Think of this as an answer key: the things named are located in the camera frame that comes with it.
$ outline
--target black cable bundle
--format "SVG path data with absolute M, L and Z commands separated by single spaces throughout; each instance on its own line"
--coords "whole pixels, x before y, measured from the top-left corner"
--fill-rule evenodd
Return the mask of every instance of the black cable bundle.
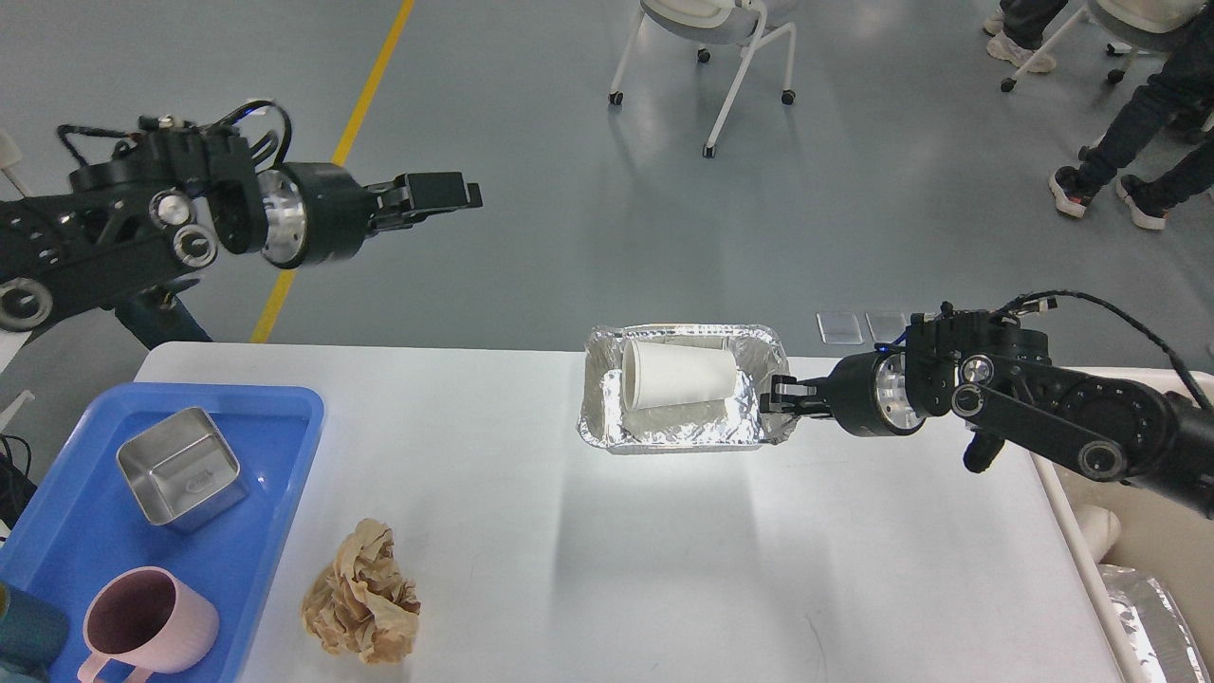
M 19 444 L 25 450 L 25 467 L 17 467 L 13 457 L 13 444 Z M 25 511 L 29 500 L 34 497 L 38 488 L 29 480 L 29 466 L 34 461 L 34 455 L 29 449 L 29 443 L 21 437 L 0 434 L 0 520 L 4 520 L 8 529 L 17 524 L 17 518 Z

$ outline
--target blue plastic tray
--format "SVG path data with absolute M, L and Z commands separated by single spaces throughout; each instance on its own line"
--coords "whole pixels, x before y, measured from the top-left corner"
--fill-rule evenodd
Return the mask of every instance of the blue plastic tray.
M 249 496 L 180 535 L 148 524 L 114 457 L 127 439 L 189 406 L 215 419 Z M 236 681 L 312 467 L 323 414 L 320 398 L 297 387 L 132 383 L 98 397 L 0 548 L 0 577 L 68 615 L 70 633 L 51 681 L 75 682 L 89 654 L 81 636 L 89 603 L 110 579 L 142 565 L 174 573 L 220 613 L 211 651 L 186 671 L 153 679 Z M 103 676 L 121 681 L 130 668 L 110 662 Z

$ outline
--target black cable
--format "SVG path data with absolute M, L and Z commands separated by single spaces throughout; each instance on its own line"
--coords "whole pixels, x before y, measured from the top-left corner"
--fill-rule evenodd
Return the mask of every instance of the black cable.
M 231 112 L 225 114 L 222 118 L 220 118 L 220 120 L 211 124 L 211 126 L 236 125 L 237 121 L 239 121 L 244 116 L 263 107 L 271 107 L 272 109 L 278 112 L 278 115 L 283 118 L 283 140 L 278 146 L 278 154 L 274 155 L 274 165 L 277 166 L 278 164 L 283 163 L 283 160 L 287 158 L 287 149 L 290 148 L 291 146 L 291 131 L 294 130 L 291 127 L 291 116 L 287 114 L 287 109 L 284 109 L 280 104 L 278 104 L 278 102 L 274 102 L 272 99 L 254 99 L 253 102 L 246 102 L 240 107 L 237 107 L 236 109 L 232 109 Z
M 72 144 L 72 141 L 68 140 L 69 135 L 84 135 L 86 137 L 118 137 L 118 138 L 130 137 L 130 133 L 121 130 L 112 130 L 108 127 L 93 127 L 90 125 L 68 125 L 68 124 L 63 124 L 56 127 L 55 133 L 59 136 L 59 142 L 62 142 L 63 146 L 68 148 L 68 152 L 72 153 L 72 156 L 75 158 L 75 160 L 79 161 L 81 166 L 89 165 L 89 160 L 80 154 L 80 152 L 75 148 L 75 144 Z
M 12 457 L 12 446 L 8 444 L 10 440 L 21 444 L 25 449 L 25 469 L 24 472 L 22 472 L 22 477 L 25 478 L 24 479 L 25 482 L 29 482 L 29 468 L 34 462 L 34 454 L 29 448 L 29 442 L 25 442 L 21 437 L 0 434 L 0 461 L 7 461 L 8 465 L 12 467 L 11 472 L 5 473 L 8 480 L 7 482 L 8 505 L 12 506 L 15 513 L 21 514 L 21 511 L 25 508 L 25 505 L 29 503 L 29 501 L 25 500 L 25 495 L 22 491 L 22 486 L 18 485 L 17 477 L 13 474 L 19 471 L 17 468 L 16 460 Z
M 1019 308 L 1026 302 L 1033 301 L 1036 298 L 1044 298 L 1046 296 L 1071 296 L 1074 298 L 1083 298 L 1084 301 L 1090 301 L 1093 303 L 1096 303 L 1097 306 L 1112 311 L 1114 314 L 1117 314 L 1117 317 L 1128 321 L 1130 326 L 1145 334 L 1146 337 L 1150 338 L 1156 347 L 1163 349 L 1163 353 L 1168 355 L 1168 360 L 1172 363 L 1172 369 L 1176 371 L 1178 376 L 1180 376 L 1180 382 L 1182 382 L 1185 385 L 1185 389 L 1189 389 L 1189 393 L 1193 395 L 1193 399 L 1197 402 L 1197 405 L 1201 406 L 1203 411 L 1214 412 L 1214 408 L 1210 406 L 1210 402 L 1209 399 L 1206 398 L 1206 393 L 1202 392 L 1202 388 L 1197 386 L 1197 381 L 1195 381 L 1192 374 L 1189 372 L 1189 368 L 1185 366 L 1185 362 L 1182 362 L 1180 357 L 1174 351 L 1172 351 L 1172 347 L 1168 347 L 1165 341 L 1161 338 L 1158 334 L 1147 329 L 1145 324 L 1134 319 L 1134 317 L 1131 317 L 1125 311 L 1118 308 L 1113 303 L 1110 303 L 1108 301 L 1099 296 L 1093 296 L 1091 294 L 1087 294 L 1084 291 L 1076 291 L 1073 289 L 1050 289 L 1046 291 L 1034 291 L 1032 294 L 1022 294 L 1008 301 L 1006 303 L 1003 304 L 1003 307 L 995 311 L 995 314 L 1010 314 L 1011 311 Z

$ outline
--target shoe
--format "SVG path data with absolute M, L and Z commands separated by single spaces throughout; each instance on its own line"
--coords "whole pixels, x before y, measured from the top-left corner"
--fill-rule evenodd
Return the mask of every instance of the shoe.
M 982 33 L 994 38 L 994 34 L 1003 30 L 1003 8 L 998 8 L 993 15 L 987 17 L 987 21 L 982 22 Z
M 1074 166 L 1062 166 L 1050 176 L 1050 192 L 1054 193 L 1054 207 L 1059 211 L 1082 218 L 1096 195 L 1095 189 L 1080 187 L 1078 170 Z
M 1163 229 L 1168 222 L 1168 209 L 1153 206 L 1134 198 L 1142 197 L 1146 182 L 1136 175 L 1123 175 L 1117 181 L 1117 195 L 1130 207 L 1130 220 L 1142 229 Z
M 1008 34 L 1002 30 L 987 41 L 987 55 L 991 55 L 995 59 L 1011 62 L 1016 66 L 1016 68 L 1025 66 L 1025 62 L 1032 59 L 1036 53 L 1036 50 L 1025 50 L 1020 45 L 1016 45 L 1016 42 L 1008 38 Z M 1042 55 L 1033 61 L 1032 66 L 1028 67 L 1028 73 L 1050 73 L 1056 66 L 1059 66 L 1059 63 L 1054 57 Z

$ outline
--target yellow floor line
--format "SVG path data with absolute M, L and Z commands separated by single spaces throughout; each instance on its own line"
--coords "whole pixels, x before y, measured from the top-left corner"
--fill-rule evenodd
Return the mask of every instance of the yellow floor line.
M 404 28 L 404 22 L 409 19 L 409 12 L 413 11 L 413 0 L 403 0 L 401 2 L 401 10 L 396 13 L 396 21 L 392 22 L 391 30 L 387 32 L 387 38 L 384 39 L 384 45 L 380 47 L 380 53 L 375 57 L 375 64 L 371 67 L 371 73 L 367 76 L 367 82 L 363 84 L 363 91 L 358 96 L 358 102 L 354 103 L 354 110 L 350 113 L 350 120 L 346 121 L 346 130 L 341 132 L 341 140 L 337 141 L 337 148 L 333 152 L 333 158 L 330 159 L 334 164 L 345 165 L 346 156 L 350 155 L 350 148 L 354 146 L 354 138 L 358 137 L 358 129 L 363 125 L 363 119 L 367 116 L 367 109 L 371 106 L 371 99 L 375 98 L 375 91 L 379 89 L 380 79 L 384 78 L 384 72 L 387 70 L 387 63 L 392 58 L 392 51 L 396 50 L 396 42 L 401 38 L 401 30 Z M 283 303 L 287 301 L 287 294 L 291 290 L 291 283 L 295 281 L 295 271 L 284 269 L 278 273 L 278 280 L 274 283 L 274 288 L 270 291 L 270 297 L 266 298 L 266 306 L 261 309 L 261 315 L 257 318 L 257 326 L 253 329 L 253 336 L 249 341 L 254 345 L 262 345 L 267 338 L 270 338 L 270 332 L 274 329 L 274 323 L 278 321 L 278 312 L 283 309 Z

